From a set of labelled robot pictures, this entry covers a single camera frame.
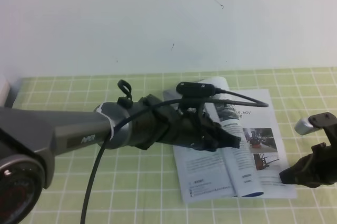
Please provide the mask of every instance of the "green grid tablecloth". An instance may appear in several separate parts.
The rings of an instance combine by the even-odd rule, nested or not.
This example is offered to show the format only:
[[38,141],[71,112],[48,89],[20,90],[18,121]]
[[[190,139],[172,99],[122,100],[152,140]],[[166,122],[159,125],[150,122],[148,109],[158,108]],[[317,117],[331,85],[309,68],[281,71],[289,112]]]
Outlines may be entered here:
[[[117,82],[133,87],[134,99],[184,81],[224,76],[231,90],[270,90],[289,163],[327,141],[324,132],[306,137],[293,127],[307,115],[337,115],[337,69],[278,69],[144,75],[27,78],[14,107],[39,110],[92,111],[122,95]],[[43,191],[24,224],[80,221],[80,212],[97,146],[56,157],[53,183]],[[172,147],[155,144],[148,151],[132,147],[107,150],[98,169],[87,224],[333,224],[337,223],[337,187],[297,187],[297,199],[215,199],[182,203]]]

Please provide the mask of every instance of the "printed logo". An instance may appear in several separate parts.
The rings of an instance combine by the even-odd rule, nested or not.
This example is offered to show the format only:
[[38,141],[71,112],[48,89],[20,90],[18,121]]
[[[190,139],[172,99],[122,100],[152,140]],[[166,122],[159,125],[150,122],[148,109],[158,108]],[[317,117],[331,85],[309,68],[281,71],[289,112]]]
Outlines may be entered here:
[[91,142],[93,140],[95,140],[96,135],[92,135],[92,136],[86,136],[82,138],[81,144],[85,144],[87,142]]

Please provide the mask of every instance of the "forklift image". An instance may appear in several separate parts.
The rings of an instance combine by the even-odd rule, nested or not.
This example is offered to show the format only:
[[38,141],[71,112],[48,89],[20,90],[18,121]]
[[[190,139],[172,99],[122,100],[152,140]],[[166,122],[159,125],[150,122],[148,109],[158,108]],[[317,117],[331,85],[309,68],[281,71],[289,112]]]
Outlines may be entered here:
[[268,168],[270,163],[279,160],[279,159],[275,159],[275,160],[267,162],[266,161],[267,158],[268,157],[266,157],[264,153],[255,153],[254,154],[256,170],[263,170],[265,168]]

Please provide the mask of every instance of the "white wall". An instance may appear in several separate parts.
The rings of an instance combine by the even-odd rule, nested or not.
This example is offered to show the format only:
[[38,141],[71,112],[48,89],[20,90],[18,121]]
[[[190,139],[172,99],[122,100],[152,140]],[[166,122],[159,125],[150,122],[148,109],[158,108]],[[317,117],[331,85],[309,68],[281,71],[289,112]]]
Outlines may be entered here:
[[0,28],[11,78],[337,66],[337,0],[0,0]]

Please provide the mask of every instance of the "white tape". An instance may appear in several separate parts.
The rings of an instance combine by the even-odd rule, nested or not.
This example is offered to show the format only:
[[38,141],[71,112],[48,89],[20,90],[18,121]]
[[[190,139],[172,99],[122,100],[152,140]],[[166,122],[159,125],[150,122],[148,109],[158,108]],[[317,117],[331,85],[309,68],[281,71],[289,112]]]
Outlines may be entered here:
[[111,141],[111,139],[114,137],[114,127],[115,127],[115,124],[114,124],[114,122],[111,120],[111,118],[108,115],[106,115],[106,114],[104,114],[102,112],[102,106],[103,106],[104,103],[100,104],[100,106],[96,109],[96,112],[99,113],[99,114],[101,114],[101,115],[103,115],[105,118],[107,118],[109,120],[110,127],[111,127],[111,137],[110,137],[109,141]]

